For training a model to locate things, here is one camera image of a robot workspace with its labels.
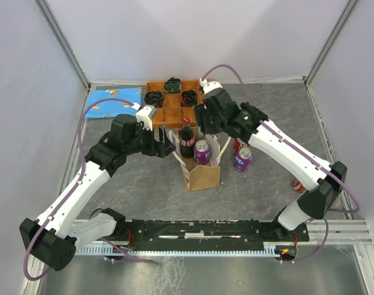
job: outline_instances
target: wooden tray compartment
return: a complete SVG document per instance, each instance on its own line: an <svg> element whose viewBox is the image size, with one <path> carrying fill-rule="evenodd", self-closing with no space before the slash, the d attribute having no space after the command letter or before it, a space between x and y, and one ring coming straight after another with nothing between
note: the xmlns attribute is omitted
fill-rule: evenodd
<svg viewBox="0 0 374 295"><path fill-rule="evenodd" d="M163 84L165 81L148 82L147 92L161 91L163 93ZM157 114L153 118L154 128L165 126L166 128L182 128L182 119L188 117L191 120L191 127L197 125L195 114L192 107L181 106L181 94L186 90L193 90L198 94L198 104L202 103L203 94L199 93L199 80L181 81L180 93L165 94L162 108L157 109Z"/></svg>

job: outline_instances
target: red soda can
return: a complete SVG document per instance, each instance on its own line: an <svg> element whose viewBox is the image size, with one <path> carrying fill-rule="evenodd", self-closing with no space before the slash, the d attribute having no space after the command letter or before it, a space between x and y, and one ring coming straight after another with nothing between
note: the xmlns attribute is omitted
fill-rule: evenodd
<svg viewBox="0 0 374 295"><path fill-rule="evenodd" d="M238 150L244 146L249 147L249 144L239 138L235 138L235 143L233 143L233 155L236 155Z"/></svg>
<svg viewBox="0 0 374 295"><path fill-rule="evenodd" d="M306 191L305 187L303 187L302 183L297 179L293 179L292 187L295 191L304 193Z"/></svg>

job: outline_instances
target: plastic bottle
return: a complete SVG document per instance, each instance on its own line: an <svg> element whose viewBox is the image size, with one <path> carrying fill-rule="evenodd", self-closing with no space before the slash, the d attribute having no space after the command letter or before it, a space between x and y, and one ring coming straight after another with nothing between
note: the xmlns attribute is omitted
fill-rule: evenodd
<svg viewBox="0 0 374 295"><path fill-rule="evenodd" d="M183 118L182 129L180 131L181 156L187 159L193 157L193 145L195 144L195 137L193 135L190 122L191 121L189 118Z"/></svg>

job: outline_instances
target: patterned blue towel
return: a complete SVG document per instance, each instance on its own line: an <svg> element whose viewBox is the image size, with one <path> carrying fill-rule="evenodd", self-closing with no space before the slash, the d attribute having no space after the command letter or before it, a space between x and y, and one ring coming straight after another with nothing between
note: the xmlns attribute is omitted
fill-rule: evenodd
<svg viewBox="0 0 374 295"><path fill-rule="evenodd" d="M103 98L122 98L132 103L142 105L143 89L139 88L123 88L111 90L95 90L89 94L87 98L86 107L97 100ZM104 101L97 104L89 110L85 116L86 119L100 119L100 118L114 118L119 114L135 115L136 110L129 107L128 104L120 101Z"/></svg>

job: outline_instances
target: bottle label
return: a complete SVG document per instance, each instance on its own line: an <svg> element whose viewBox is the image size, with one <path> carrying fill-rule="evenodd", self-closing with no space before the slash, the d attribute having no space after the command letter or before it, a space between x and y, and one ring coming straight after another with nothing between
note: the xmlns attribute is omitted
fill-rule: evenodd
<svg viewBox="0 0 374 295"><path fill-rule="evenodd" d="M181 140L181 144L183 146L193 146L194 143L195 143L195 137L188 141Z"/></svg>

